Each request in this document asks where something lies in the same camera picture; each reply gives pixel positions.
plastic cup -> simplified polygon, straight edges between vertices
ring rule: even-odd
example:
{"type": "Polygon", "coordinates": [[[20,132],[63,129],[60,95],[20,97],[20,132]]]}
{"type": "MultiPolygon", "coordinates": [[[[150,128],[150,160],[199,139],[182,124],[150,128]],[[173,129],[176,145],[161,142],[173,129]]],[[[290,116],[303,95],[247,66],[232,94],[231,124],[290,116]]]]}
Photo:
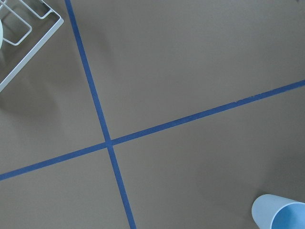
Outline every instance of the plastic cup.
{"type": "Polygon", "coordinates": [[[0,48],[2,45],[2,41],[3,41],[3,28],[2,28],[2,22],[0,20],[0,48]]]}
{"type": "Polygon", "coordinates": [[[275,195],[262,195],[252,206],[260,229],[305,229],[305,203],[275,195]]]}

